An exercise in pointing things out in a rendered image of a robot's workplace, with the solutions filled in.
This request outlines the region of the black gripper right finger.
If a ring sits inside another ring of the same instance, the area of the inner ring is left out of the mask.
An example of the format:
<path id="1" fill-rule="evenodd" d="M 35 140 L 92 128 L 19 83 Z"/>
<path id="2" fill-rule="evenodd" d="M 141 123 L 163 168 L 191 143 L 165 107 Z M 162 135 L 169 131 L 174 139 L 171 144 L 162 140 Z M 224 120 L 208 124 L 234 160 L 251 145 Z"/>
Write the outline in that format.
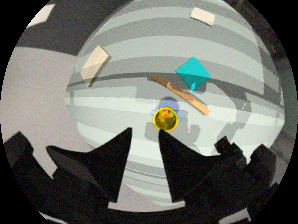
<path id="1" fill-rule="evenodd" d="M 188 148 L 176 137 L 169 135 L 165 129 L 158 133 L 158 148 L 164 164 L 166 181 L 168 181 L 170 196 L 173 202 L 185 201 L 193 189 L 204 183 L 206 177 L 222 171 L 241 157 L 237 151 L 225 155 L 202 156 Z"/>

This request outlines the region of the brown rectangular block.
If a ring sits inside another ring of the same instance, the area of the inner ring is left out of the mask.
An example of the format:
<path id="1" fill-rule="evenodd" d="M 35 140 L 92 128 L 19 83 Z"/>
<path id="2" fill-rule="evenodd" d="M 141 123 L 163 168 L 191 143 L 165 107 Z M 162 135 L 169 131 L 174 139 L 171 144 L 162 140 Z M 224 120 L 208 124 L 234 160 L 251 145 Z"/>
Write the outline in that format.
<path id="1" fill-rule="evenodd" d="M 176 85 L 170 83 L 170 81 L 165 80 L 164 77 L 158 76 L 157 73 L 154 73 L 152 80 L 156 80 L 157 83 L 162 85 L 162 87 L 168 88 L 169 91 L 176 93 L 176 95 L 180 96 L 181 99 L 186 100 L 186 103 L 192 104 L 193 107 L 200 109 L 205 116 L 209 115 L 210 109 L 206 108 L 205 105 L 202 105 L 202 103 L 200 103 L 196 97 L 190 96 L 190 93 L 182 91 L 182 89 L 176 87 Z"/>

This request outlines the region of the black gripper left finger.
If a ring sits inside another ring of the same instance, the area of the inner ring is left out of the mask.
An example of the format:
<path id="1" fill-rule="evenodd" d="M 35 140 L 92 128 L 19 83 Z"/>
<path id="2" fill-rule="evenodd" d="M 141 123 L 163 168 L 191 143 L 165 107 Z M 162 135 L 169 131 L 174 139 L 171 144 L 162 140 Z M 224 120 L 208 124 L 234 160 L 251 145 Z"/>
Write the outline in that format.
<path id="1" fill-rule="evenodd" d="M 56 145 L 49 145 L 45 149 L 56 167 L 90 181 L 109 202 L 117 204 L 132 136 L 133 128 L 128 127 L 108 143 L 85 153 L 65 151 Z"/>

